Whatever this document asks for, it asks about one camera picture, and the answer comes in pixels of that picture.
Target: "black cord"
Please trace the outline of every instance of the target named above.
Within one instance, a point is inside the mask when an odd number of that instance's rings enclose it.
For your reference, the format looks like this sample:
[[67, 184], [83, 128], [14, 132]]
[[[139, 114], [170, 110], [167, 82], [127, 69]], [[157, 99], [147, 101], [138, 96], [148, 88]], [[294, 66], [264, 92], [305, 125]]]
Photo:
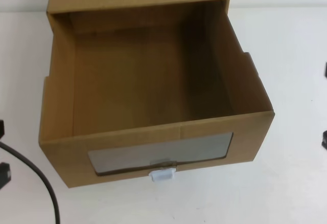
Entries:
[[45, 175], [42, 173], [42, 171], [38, 167], [36, 167], [36, 165], [33, 164], [30, 160], [28, 160], [26, 157], [24, 157], [22, 154], [20, 154], [18, 151], [11, 148], [10, 146], [7, 146], [6, 144], [2, 143], [1, 141], [0, 141], [0, 148], [9, 152], [10, 154], [15, 156], [19, 160], [21, 160], [23, 163], [25, 163], [27, 166], [29, 166], [41, 178], [41, 180], [45, 184], [47, 190], [49, 191], [49, 194], [50, 194], [50, 197], [51, 197], [51, 200], [53, 203], [53, 207], [55, 209], [56, 224], [60, 224], [59, 207], [58, 207], [58, 202], [56, 199], [55, 192], [54, 192], [49, 180], [45, 177]]

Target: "white plastic pull tab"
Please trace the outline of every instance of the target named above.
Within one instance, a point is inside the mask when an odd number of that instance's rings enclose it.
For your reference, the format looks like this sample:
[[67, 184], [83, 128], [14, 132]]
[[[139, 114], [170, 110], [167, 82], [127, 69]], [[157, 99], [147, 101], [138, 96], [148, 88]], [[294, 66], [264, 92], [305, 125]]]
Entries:
[[149, 176], [151, 176], [153, 182], [159, 182], [174, 178], [175, 172], [175, 168], [159, 169], [151, 171]]

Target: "brown cardboard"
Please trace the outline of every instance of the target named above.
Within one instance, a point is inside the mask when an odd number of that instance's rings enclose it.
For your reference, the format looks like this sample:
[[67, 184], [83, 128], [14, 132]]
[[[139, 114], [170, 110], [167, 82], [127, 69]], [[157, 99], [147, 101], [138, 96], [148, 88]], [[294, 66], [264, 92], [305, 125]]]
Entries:
[[274, 112], [226, 14], [229, 0], [50, 0], [54, 33], [40, 146], [69, 187], [97, 176], [94, 150], [233, 132], [223, 159], [252, 161]]

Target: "cardboard box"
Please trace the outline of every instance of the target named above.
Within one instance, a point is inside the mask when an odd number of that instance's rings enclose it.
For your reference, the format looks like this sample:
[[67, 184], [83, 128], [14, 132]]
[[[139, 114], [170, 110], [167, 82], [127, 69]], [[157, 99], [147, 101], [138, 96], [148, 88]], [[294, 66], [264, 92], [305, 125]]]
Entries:
[[39, 144], [69, 187], [254, 159], [274, 112], [228, 3], [49, 1]]

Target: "white background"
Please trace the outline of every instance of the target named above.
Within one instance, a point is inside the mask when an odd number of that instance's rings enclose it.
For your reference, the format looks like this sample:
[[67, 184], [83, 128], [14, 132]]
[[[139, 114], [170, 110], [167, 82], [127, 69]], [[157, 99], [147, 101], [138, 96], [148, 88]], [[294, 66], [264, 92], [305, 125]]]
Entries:
[[[46, 2], [0, 0], [0, 9], [44, 10]], [[327, 129], [326, 2], [232, 0], [234, 7], [252, 7], [230, 9], [229, 17], [276, 112], [253, 162], [178, 172], [173, 181], [156, 184], [143, 177], [73, 189], [38, 146], [52, 44], [45, 13], [0, 13], [3, 142], [49, 178], [62, 223], [325, 223], [327, 151], [320, 143]], [[0, 191], [0, 223], [54, 223], [40, 179], [3, 151], [0, 161], [10, 163], [13, 174]]]

